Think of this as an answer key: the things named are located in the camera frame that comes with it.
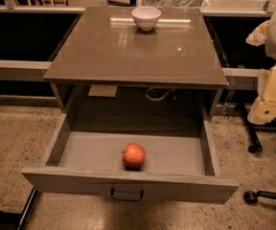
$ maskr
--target speckled floor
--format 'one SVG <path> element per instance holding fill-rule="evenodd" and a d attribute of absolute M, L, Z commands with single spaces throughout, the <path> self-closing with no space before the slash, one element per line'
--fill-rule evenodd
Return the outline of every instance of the speckled floor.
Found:
<path fill-rule="evenodd" d="M 22 211 L 32 187 L 20 172 L 39 163 L 59 116 L 54 100 L 0 98 L 0 210 Z M 247 151 L 242 118 L 215 116 L 211 126 L 222 176 L 240 182 L 224 205 L 42 193 L 26 229 L 276 230 L 276 200 L 251 206 L 242 198 L 250 190 L 276 192 L 276 133 L 259 132 L 264 151 L 257 156 Z"/>

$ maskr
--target brown tabletop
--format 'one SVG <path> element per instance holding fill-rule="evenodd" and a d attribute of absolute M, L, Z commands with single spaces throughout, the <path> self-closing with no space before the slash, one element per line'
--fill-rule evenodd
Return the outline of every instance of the brown tabletop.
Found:
<path fill-rule="evenodd" d="M 148 32 L 136 27 L 132 10 L 87 8 L 44 79 L 206 89 L 228 84 L 199 9 L 160 9 Z"/>

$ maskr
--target desk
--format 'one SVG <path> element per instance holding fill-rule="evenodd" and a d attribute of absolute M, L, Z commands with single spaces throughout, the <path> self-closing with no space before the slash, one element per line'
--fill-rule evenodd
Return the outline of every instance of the desk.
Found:
<path fill-rule="evenodd" d="M 87 8 L 80 18 L 44 77 L 63 97 L 60 123 L 41 167 L 23 174 L 40 192 L 224 203 L 238 182 L 220 176 L 209 118 L 227 81 L 203 17 L 162 9 L 145 33 L 131 10 Z M 117 94 L 90 97 L 91 84 Z M 176 99 L 146 99 L 151 86 L 174 88 Z M 139 171 L 122 163 L 130 142 L 147 152 Z"/>

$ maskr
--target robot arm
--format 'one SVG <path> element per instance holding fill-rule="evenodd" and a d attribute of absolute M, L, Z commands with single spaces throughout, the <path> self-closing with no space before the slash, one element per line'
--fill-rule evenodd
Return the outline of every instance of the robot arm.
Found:
<path fill-rule="evenodd" d="M 269 21 L 257 27 L 246 42 L 255 46 L 264 43 L 265 53 L 276 59 L 276 12 Z M 247 119 L 250 123 L 264 125 L 276 118 L 276 65 L 268 71 L 262 69 L 258 93 Z"/>

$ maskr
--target floor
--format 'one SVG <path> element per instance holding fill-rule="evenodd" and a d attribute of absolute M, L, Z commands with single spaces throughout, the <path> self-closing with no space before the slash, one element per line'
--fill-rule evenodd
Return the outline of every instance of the floor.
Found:
<path fill-rule="evenodd" d="M 60 114 L 54 99 L 0 96 L 0 210 L 22 211 L 32 187 L 20 172 L 39 165 Z M 216 115 L 211 123 L 221 174 L 240 183 L 224 205 L 41 193 L 26 229 L 276 230 L 276 200 L 260 198 L 252 206 L 242 198 L 246 191 L 276 192 L 276 133 L 259 132 L 264 151 L 249 153 L 248 132 L 237 114 Z"/>

